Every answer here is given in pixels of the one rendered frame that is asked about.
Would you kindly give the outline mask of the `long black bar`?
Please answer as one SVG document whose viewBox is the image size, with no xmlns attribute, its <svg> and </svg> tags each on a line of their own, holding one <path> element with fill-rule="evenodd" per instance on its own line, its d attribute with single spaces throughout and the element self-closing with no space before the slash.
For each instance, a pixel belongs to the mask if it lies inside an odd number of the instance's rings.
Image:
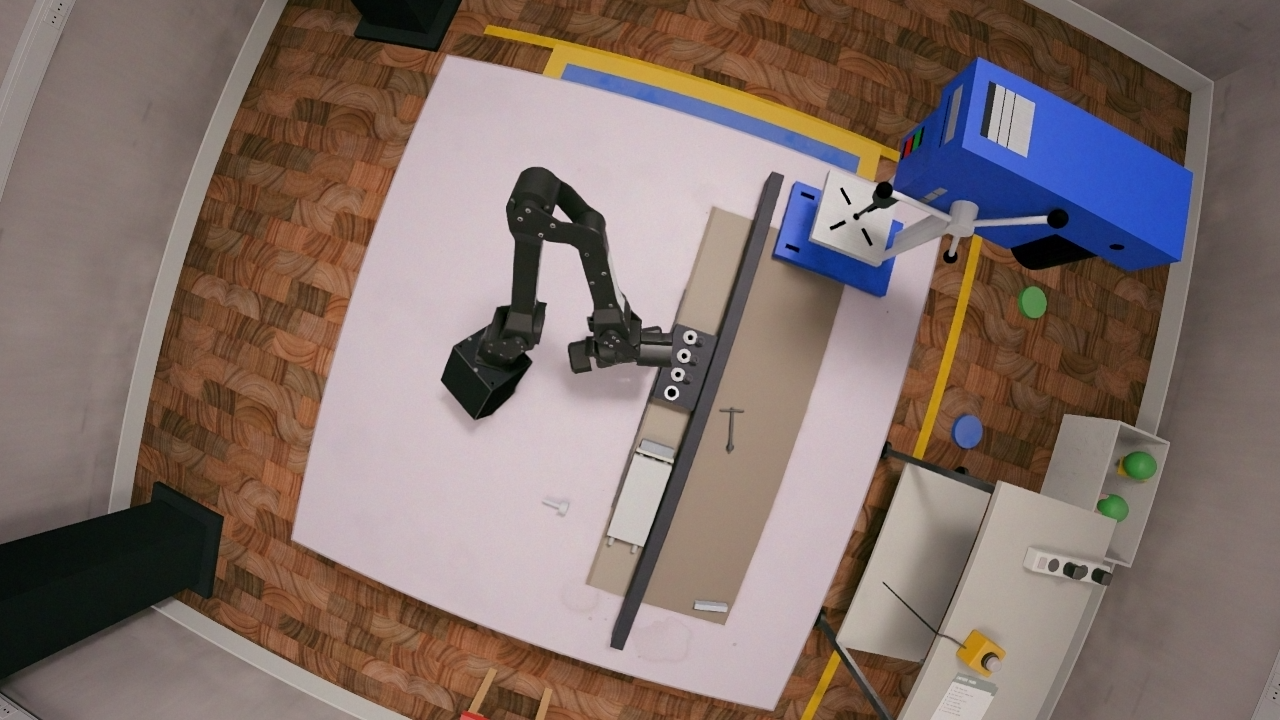
<svg viewBox="0 0 1280 720">
<path fill-rule="evenodd" d="M 662 546 L 664 544 L 671 521 L 675 518 L 678 500 L 689 478 L 689 471 L 698 452 L 703 432 L 710 415 L 710 409 L 721 386 L 724 366 L 733 346 L 733 340 L 739 331 L 739 324 L 742 318 L 744 307 L 748 302 L 756 266 L 762 258 L 765 237 L 771 227 L 783 181 L 783 174 L 772 170 L 762 190 L 762 197 L 758 202 L 753 225 L 739 265 L 739 272 L 735 277 L 733 287 L 717 333 L 718 340 L 716 342 L 716 348 L 712 354 L 710 364 L 698 396 L 698 402 L 694 411 L 691 411 L 689 416 L 689 423 L 678 446 L 673 466 L 669 471 L 666 489 L 660 497 L 657 515 L 652 523 L 649 534 L 646 536 L 643 553 L 640 555 L 632 580 L 620 610 L 620 615 L 614 623 L 611 635 L 611 648 L 621 651 L 625 650 L 625 644 L 628 639 L 631 628 L 634 626 L 637 610 L 640 609 L 643 597 L 646 592 L 646 585 L 652 579 L 652 573 L 657 565 L 657 560 L 660 555 Z"/>
</svg>

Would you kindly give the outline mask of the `grey t-shaped rod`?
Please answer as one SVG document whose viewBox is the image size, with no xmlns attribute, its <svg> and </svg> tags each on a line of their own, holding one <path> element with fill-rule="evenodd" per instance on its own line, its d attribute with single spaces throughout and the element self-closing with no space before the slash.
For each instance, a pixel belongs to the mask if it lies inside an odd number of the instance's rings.
<svg viewBox="0 0 1280 720">
<path fill-rule="evenodd" d="M 727 445 L 727 448 L 730 450 L 730 454 L 731 454 L 731 450 L 733 450 L 733 445 L 732 445 L 732 439 L 733 439 L 733 413 L 745 413 L 745 410 L 733 410 L 733 407 L 731 407 L 731 409 L 721 409 L 721 413 L 730 413 L 730 445 Z"/>
</svg>

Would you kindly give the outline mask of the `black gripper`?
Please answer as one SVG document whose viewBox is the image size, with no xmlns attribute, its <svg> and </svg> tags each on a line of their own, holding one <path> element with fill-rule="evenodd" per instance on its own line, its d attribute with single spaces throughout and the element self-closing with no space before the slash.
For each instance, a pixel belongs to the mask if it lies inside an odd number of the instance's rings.
<svg viewBox="0 0 1280 720">
<path fill-rule="evenodd" d="M 646 328 L 643 328 L 641 331 L 643 332 L 652 332 L 652 333 L 662 333 L 660 325 L 646 327 Z M 571 342 L 567 346 L 567 350 L 568 350 L 568 355 L 570 355 L 570 366 L 571 366 L 571 370 L 575 374 L 582 373 L 582 372 L 593 372 L 590 357 L 584 356 L 585 355 L 585 340 Z M 611 364 L 603 363 L 602 359 L 599 359 L 599 357 L 595 357 L 595 359 L 596 359 L 596 366 L 600 368 L 600 369 L 605 368 L 605 366 L 612 366 Z M 634 360 L 634 357 L 627 357 L 625 360 L 625 363 L 637 363 L 637 360 Z"/>
</svg>

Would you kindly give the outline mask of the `blue drill press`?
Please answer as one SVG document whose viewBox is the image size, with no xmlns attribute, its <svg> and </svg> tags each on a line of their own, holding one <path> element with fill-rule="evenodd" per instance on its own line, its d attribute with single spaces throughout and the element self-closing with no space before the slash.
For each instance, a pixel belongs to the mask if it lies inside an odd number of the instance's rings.
<svg viewBox="0 0 1280 720">
<path fill-rule="evenodd" d="M 831 169 L 823 190 L 795 181 L 772 258 L 877 297 L 899 254 L 943 234 L 954 234 L 948 264 L 974 233 L 1030 270 L 1100 256 L 1133 272 L 1181 261 L 1192 181 L 1146 143 L 977 56 L 902 138 L 887 182 Z M 902 229 L 899 201 L 931 215 Z"/>
</svg>

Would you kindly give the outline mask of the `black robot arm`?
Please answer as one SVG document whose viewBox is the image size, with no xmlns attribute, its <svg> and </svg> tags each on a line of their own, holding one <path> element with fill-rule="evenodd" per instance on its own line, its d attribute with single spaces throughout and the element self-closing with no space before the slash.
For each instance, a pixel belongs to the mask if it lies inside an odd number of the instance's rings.
<svg viewBox="0 0 1280 720">
<path fill-rule="evenodd" d="M 572 223 L 553 217 L 556 205 Z M 617 283 L 605 218 L 572 186 L 544 167 L 529 167 L 518 174 L 506 217 L 515 238 L 511 304 L 497 306 L 475 364 L 508 373 L 509 363 L 540 345 L 547 302 L 538 300 L 538 283 L 545 240 L 579 249 L 593 299 L 593 316 L 586 319 L 594 337 L 586 336 L 585 356 L 612 365 L 634 357 L 636 366 L 672 366 L 673 334 L 641 332 L 643 319 Z"/>
</svg>

